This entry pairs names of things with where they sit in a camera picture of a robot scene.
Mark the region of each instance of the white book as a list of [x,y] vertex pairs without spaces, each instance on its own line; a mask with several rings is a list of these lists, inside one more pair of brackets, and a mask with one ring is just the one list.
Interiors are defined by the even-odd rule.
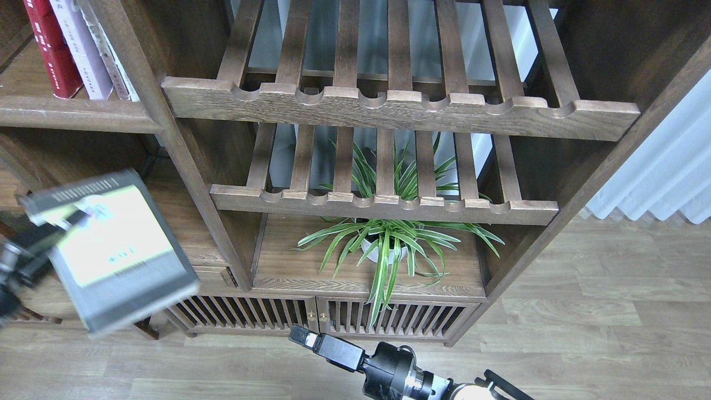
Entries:
[[91,100],[106,100],[114,85],[76,0],[50,0]]

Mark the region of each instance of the white curtain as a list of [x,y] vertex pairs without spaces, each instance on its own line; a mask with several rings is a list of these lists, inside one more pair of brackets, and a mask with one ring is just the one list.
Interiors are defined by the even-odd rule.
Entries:
[[680,211],[693,223],[711,217],[711,72],[683,98],[587,204],[598,218],[615,208],[636,220]]

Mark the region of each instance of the slatted wooden shelf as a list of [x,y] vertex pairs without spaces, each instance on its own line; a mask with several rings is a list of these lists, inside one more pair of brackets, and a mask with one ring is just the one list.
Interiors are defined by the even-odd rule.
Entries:
[[632,103],[581,99],[545,0],[526,5],[555,96],[526,95],[518,75],[501,0],[481,1],[496,76],[494,95],[466,79],[454,0],[434,2],[445,97],[414,90],[406,1],[388,2],[388,85],[368,98],[358,86],[358,1],[344,1],[330,86],[317,93],[302,78],[310,0],[294,0],[274,82],[245,84],[263,0],[240,3],[217,79],[166,77],[175,116],[303,125],[490,132],[497,135],[617,141],[639,115]]
[[365,199],[351,191],[353,128],[349,127],[338,129],[333,191],[326,194],[310,191],[315,130],[311,125],[302,125],[299,128],[289,188],[277,192],[267,191],[275,130],[275,124],[260,124],[246,186],[212,185],[210,194],[219,209],[519,225],[545,225],[558,212],[555,201],[521,198],[513,155],[506,136],[494,138],[496,156],[493,159],[498,165],[496,173],[501,183],[499,190],[503,193],[502,202],[493,204],[489,200],[481,199],[471,151],[471,135],[468,133],[457,133],[454,138],[460,188],[460,195],[456,200],[445,199],[435,191],[432,132],[423,131],[416,132],[415,136],[419,193],[416,199],[403,200],[395,194],[395,160],[392,157],[394,141],[390,130],[378,130],[377,181],[374,196]]

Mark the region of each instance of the wooden floor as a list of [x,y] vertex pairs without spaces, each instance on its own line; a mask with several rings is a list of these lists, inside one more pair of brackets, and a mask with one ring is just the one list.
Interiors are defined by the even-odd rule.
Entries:
[[[456,381],[489,368],[536,399],[711,399],[710,260],[708,221],[576,218],[455,347],[411,343],[417,364]],[[0,331],[3,400],[364,399],[362,385],[286,338]]]

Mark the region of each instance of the slatted cabinet door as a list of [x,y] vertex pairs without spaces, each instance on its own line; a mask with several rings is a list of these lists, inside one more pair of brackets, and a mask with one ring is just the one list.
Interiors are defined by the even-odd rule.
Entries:
[[186,334],[260,331],[288,335],[294,325],[319,329],[316,300],[197,295],[168,308],[169,319]]
[[364,300],[316,298],[319,329],[339,337],[402,337],[447,341],[479,306],[478,303],[392,302],[372,327],[370,304]]

